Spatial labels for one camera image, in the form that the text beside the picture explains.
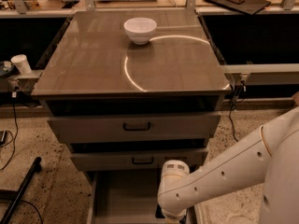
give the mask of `drawer handle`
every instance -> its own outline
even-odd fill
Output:
[[[125,131],[149,131],[150,130],[150,122],[148,122],[145,126],[143,127],[134,127],[134,126],[131,126],[129,124],[126,124],[126,123],[123,123],[123,129]]]
[[[146,159],[135,159],[132,158],[132,164],[136,164],[136,165],[140,165],[140,164],[153,164],[153,157],[150,158],[150,160],[146,160]]]

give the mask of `white bowl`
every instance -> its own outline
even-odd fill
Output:
[[[153,37],[157,23],[148,18],[134,18],[126,21],[123,25],[125,33],[138,45],[149,42]]]

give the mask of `paper cup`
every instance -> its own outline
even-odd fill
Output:
[[[32,72],[30,68],[30,64],[27,61],[27,57],[25,55],[17,55],[11,58],[10,60],[22,75],[30,74]]]

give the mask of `cabinet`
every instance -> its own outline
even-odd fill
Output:
[[[156,20],[155,39],[132,43],[132,17]],[[229,92],[196,15],[157,9],[76,13],[32,95],[93,183],[89,223],[164,223],[159,169],[203,163]]]

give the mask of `speckled concrete floor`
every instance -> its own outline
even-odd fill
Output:
[[[263,106],[257,109],[249,105],[234,111],[236,136],[242,138],[261,124],[273,119],[286,110],[284,106]],[[78,172],[66,146],[59,144],[47,123],[48,114],[42,108],[17,108],[19,133],[15,155],[4,170],[0,171],[0,189],[18,189],[35,157],[41,157],[42,171],[35,174],[23,199],[33,203],[45,224],[86,223],[92,187],[85,176]],[[0,130],[16,132],[11,107],[0,108]],[[228,111],[222,111],[220,125],[214,138],[210,139],[208,155],[213,159],[223,150],[235,144]],[[0,167],[11,154],[11,146],[0,148]],[[263,185],[234,192],[196,206],[200,224],[255,224],[258,221]],[[7,203],[0,202],[0,217]],[[11,223],[40,223],[36,211],[21,203]]]

